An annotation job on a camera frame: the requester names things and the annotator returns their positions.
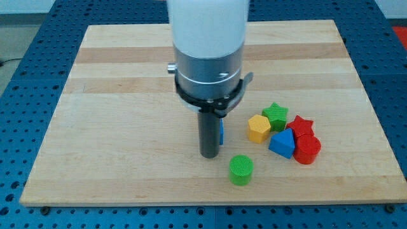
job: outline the blue block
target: blue block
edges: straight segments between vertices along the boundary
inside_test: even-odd
[[[220,129],[221,129],[221,140],[220,140],[219,144],[223,145],[223,119],[222,118],[221,118]]]
[[[278,134],[273,135],[268,149],[290,159],[295,149],[293,130],[288,128]]]

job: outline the wooden board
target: wooden board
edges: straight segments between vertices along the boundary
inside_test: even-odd
[[[196,114],[174,92],[169,25],[93,25],[85,34],[20,199],[26,206],[356,204],[407,201],[407,184],[331,20],[255,22],[224,146],[198,152]],[[249,142],[272,102],[315,120],[322,151],[301,165]],[[250,156],[247,186],[228,162]]]

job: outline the yellow block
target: yellow block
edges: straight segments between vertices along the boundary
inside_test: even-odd
[[[270,129],[272,128],[268,118],[256,114],[251,117],[247,123],[247,136],[250,141],[262,143],[268,139]]]

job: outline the plastic block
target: plastic block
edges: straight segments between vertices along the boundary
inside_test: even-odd
[[[220,124],[220,133],[221,133],[221,140],[219,141],[220,145],[223,145],[223,119],[221,119],[221,124]]]
[[[291,128],[293,130],[294,140],[297,141],[297,139],[303,135],[314,136],[312,124],[314,124],[314,121],[305,120],[301,116],[297,115],[295,116],[294,121],[287,124],[286,128]]]
[[[277,103],[273,104],[269,108],[264,108],[261,115],[268,118],[270,125],[272,126],[271,131],[281,132],[287,123],[287,113],[288,108],[280,107]]]
[[[296,141],[294,158],[297,162],[308,165],[314,162],[320,150],[321,142],[318,138],[311,135],[303,135]]]
[[[295,149],[293,130],[288,128],[278,134],[275,134],[270,141],[268,149],[290,159]]]
[[[252,179],[253,168],[253,161],[248,156],[234,156],[229,163],[229,180],[235,185],[247,185]]]
[[[247,136],[250,141],[255,143],[262,143],[270,135],[270,123],[268,119],[261,115],[254,115],[249,119],[247,125]]]

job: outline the black cable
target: black cable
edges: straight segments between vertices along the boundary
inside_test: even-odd
[[[0,67],[4,66],[4,64],[7,62],[14,61],[14,60],[22,60],[22,59],[23,58],[14,58],[14,59],[10,59],[10,60],[0,61]]]

